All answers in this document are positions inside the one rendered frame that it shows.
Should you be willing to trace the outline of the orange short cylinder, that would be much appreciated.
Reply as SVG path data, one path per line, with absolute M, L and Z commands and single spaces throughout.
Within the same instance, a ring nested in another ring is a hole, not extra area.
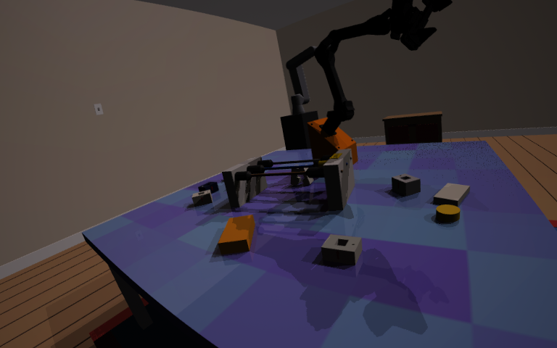
M 436 218 L 446 223 L 458 221 L 460 219 L 460 208 L 449 204 L 437 206 Z

